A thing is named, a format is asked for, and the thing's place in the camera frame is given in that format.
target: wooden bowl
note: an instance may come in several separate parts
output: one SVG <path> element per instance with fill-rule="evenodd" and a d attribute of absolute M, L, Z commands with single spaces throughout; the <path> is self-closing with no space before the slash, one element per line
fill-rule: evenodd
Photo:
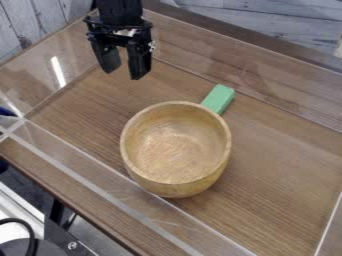
<path fill-rule="evenodd" d="M 162 197 L 205 191 L 226 168 L 231 133 L 222 117 L 199 104 L 156 104 L 128 121 L 120 138 L 126 168 L 140 186 Z"/>

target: green sponge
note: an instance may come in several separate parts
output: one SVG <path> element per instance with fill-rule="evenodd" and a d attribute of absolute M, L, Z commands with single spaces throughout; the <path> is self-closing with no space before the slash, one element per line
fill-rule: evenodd
<path fill-rule="evenodd" d="M 210 92 L 201 105 L 211 109 L 217 114 L 222 114 L 235 97 L 235 91 L 230 87 L 218 84 Z"/>

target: black cable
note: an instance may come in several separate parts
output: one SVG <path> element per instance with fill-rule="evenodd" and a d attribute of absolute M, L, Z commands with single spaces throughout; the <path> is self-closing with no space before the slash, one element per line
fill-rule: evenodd
<path fill-rule="evenodd" d="M 27 228 L 27 231 L 30 234 L 30 242 L 28 242 L 26 256 L 35 256 L 36 243 L 35 243 L 35 233 L 34 233 L 34 229 L 32 229 L 31 225 L 24 220 L 16 219 L 16 218 L 8 218 L 8 219 L 0 220 L 0 225 L 8 224 L 8 223 L 19 223 Z"/>

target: robotic arm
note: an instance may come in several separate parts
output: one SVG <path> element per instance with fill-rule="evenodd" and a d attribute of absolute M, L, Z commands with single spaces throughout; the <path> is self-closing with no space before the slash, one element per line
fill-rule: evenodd
<path fill-rule="evenodd" d="M 151 70 L 152 23 L 143 20 L 142 0 L 98 0 L 99 16 L 87 16 L 88 40 L 103 70 L 111 73 L 122 65 L 118 46 L 127 48 L 131 79 Z"/>

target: bowl rim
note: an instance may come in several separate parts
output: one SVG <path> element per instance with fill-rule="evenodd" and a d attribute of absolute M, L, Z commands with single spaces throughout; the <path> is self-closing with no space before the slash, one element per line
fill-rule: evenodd
<path fill-rule="evenodd" d="M 207 107 L 202 106 L 198 103 L 193 103 L 193 102 L 187 102 L 187 101 L 167 101 L 167 102 L 162 102 L 158 104 L 154 104 L 151 106 L 148 106 L 147 108 L 144 108 L 142 111 L 139 111 L 134 117 L 130 119 L 130 121 L 127 122 L 124 128 L 123 128 L 123 132 L 122 132 L 122 136 L 120 136 L 120 153 L 122 153 L 122 158 L 124 161 L 124 164 L 128 166 L 128 168 L 131 169 L 131 171 L 139 176 L 142 177 L 144 180 L 154 182 L 156 184 L 160 185 L 175 185 L 175 183 L 167 183 L 167 182 L 160 182 L 159 180 L 154 180 L 151 179 L 151 177 L 146 177 L 144 172 L 140 170 L 140 168 L 134 164 L 134 162 L 130 160 L 128 157 L 128 153 L 127 153 L 127 148 L 126 148 L 126 138 L 127 138 L 127 132 L 128 129 L 131 128 L 132 124 L 136 122 L 136 120 L 150 111 L 167 106 L 167 105 L 186 105 L 186 106 L 193 106 L 197 107 L 199 109 L 202 109 L 203 111 L 207 112 L 207 114 L 210 114 L 211 116 L 215 117 L 215 120 L 221 123 L 221 126 L 225 130 L 225 134 L 226 134 L 226 138 L 230 138 L 230 141 L 226 142 L 226 147 L 225 147 L 225 151 L 221 157 L 221 160 L 218 162 L 218 164 L 215 165 L 215 167 L 211 168 L 211 172 L 207 173 L 206 176 L 199 177 L 198 179 L 182 182 L 182 183 L 177 183 L 177 185 L 182 185 L 182 184 L 191 184 L 197 181 L 201 181 L 202 179 L 205 179 L 206 177 L 209 177 L 210 175 L 213 175 L 213 173 L 215 173 L 215 171 L 222 167 L 222 164 L 225 163 L 225 161 L 229 159 L 230 157 L 230 152 L 231 152 L 231 145 L 233 145 L 233 141 L 231 141 L 231 132 L 230 132 L 230 128 L 229 125 L 225 121 L 225 119 L 213 111 L 210 110 Z"/>

